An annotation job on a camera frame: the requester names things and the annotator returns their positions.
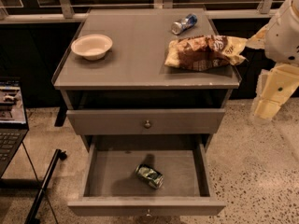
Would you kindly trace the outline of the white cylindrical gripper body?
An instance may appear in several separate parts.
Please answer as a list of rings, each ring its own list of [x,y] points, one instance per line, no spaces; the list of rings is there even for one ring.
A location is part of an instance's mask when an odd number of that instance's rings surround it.
[[[261,99],[285,104],[299,87],[299,67],[277,63],[267,75]]]

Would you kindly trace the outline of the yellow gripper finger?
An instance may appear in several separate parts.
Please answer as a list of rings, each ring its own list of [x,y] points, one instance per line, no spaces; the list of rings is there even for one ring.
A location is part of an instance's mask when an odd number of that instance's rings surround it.
[[[280,108],[281,105],[273,101],[260,99],[253,101],[253,114],[260,119],[272,119]]]
[[[246,46],[250,49],[265,49],[265,37],[268,25],[263,26],[255,35],[248,39]]]

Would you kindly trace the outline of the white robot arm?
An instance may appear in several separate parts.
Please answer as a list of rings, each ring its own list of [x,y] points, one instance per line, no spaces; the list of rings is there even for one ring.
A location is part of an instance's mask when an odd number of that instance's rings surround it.
[[[253,104],[255,117],[272,119],[299,87],[299,0],[285,0],[247,47],[263,49],[276,63],[261,72]]]

